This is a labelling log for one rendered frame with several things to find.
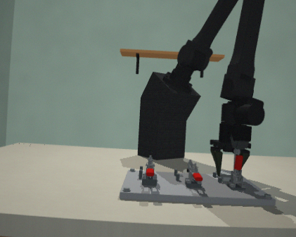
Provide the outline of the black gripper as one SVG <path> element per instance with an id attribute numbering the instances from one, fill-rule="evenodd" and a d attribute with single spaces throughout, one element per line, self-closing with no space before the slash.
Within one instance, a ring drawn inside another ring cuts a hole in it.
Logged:
<path id="1" fill-rule="evenodd" d="M 221 122 L 221 123 L 222 124 L 231 124 L 231 122 Z M 210 146 L 210 151 L 212 153 L 212 157 L 213 157 L 215 165 L 216 165 L 217 175 L 220 177 L 221 162 L 222 162 L 222 155 L 223 155 L 221 150 L 223 150 L 224 152 L 232 153 L 233 146 L 231 143 L 222 143 L 219 140 L 212 140 L 212 139 L 210 139 L 210 144 L 213 145 L 213 146 Z M 217 146 L 221 146 L 221 147 L 217 147 Z M 243 156 L 243 163 L 242 163 L 242 167 L 243 167 L 243 165 L 245 164 L 245 162 L 247 161 L 247 159 L 250 156 L 250 151 L 246 150 L 246 149 L 245 150 L 240 149 L 239 155 Z"/>

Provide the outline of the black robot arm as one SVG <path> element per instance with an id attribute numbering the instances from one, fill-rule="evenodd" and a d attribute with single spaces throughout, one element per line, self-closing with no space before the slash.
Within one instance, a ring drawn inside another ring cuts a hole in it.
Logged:
<path id="1" fill-rule="evenodd" d="M 233 55 L 224 75 L 220 95 L 220 98 L 229 100 L 221 107 L 221 121 L 231 124 L 219 124 L 219 141 L 231 143 L 233 148 L 241 150 L 245 150 L 251 141 L 252 127 L 247 125 L 260 125 L 265 116 L 264 102 L 251 98 L 255 86 L 255 52 L 264 1 L 243 0 Z M 189 93 L 192 87 L 189 83 L 191 75 L 196 70 L 204 71 L 208 66 L 213 54 L 211 44 L 237 2 L 218 0 L 196 37 L 181 47 L 178 64 L 172 73 L 166 73 L 163 81 Z"/>

